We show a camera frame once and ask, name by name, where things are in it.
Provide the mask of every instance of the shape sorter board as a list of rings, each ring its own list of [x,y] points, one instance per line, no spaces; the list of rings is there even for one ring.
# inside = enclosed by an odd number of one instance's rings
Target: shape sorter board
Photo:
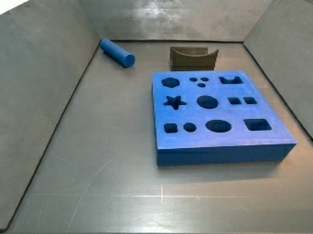
[[[153,73],[158,165],[282,160],[296,140],[243,71]]]

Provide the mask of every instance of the blue cylinder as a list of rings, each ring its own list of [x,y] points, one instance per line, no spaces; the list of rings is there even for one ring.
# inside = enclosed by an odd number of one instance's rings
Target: blue cylinder
[[[100,41],[100,49],[126,67],[130,68],[135,64],[135,56],[119,47],[114,42],[108,39],[103,39]]]

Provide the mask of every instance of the metal wall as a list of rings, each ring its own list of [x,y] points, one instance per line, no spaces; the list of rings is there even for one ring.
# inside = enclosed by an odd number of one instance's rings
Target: metal wall
[[[100,37],[243,41],[272,0],[79,0]]]
[[[99,38],[76,0],[0,15],[0,230],[21,200]]]
[[[313,3],[276,0],[245,45],[313,138]]]

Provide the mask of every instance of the circular hole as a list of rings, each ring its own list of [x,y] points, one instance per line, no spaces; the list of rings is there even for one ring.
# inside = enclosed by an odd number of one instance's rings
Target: circular hole
[[[203,87],[206,86],[206,84],[205,84],[205,83],[198,83],[198,86],[199,86],[201,88],[203,88]]]
[[[201,78],[201,81],[207,82],[207,81],[209,81],[209,78],[207,78],[207,77],[203,77],[203,78]]]
[[[197,99],[197,103],[201,107],[206,108],[206,109],[214,109],[218,107],[219,105],[219,102],[217,99],[214,99],[213,97],[210,96],[201,96],[198,99]]]
[[[193,132],[197,130],[197,127],[195,127],[195,125],[194,125],[191,122],[187,122],[187,123],[183,125],[183,129],[185,129],[189,133],[193,133]]]
[[[231,124],[222,120],[213,120],[206,123],[206,128],[214,133],[226,133],[231,130]]]

